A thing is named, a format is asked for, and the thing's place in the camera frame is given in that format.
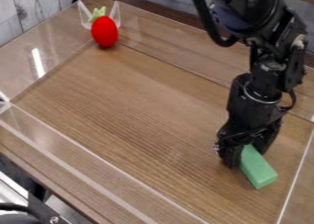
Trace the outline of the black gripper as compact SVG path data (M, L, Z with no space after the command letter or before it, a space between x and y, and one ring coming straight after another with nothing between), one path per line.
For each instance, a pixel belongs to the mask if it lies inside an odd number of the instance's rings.
M241 74L231 81L227 103L229 119L217 133L217 152L230 168L238 168L242 151L253 144L265 154L277 139L288 108L264 103L249 95L251 75Z

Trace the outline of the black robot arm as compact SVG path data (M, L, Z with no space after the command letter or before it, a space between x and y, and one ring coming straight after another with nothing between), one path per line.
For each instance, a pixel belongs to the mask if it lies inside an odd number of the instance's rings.
M231 81L229 119L217 133L218 155L233 168L247 145L268 152L294 108L281 101L285 96L297 101L294 88L306 75L306 24L285 0L193 1L214 43L250 48L249 71Z

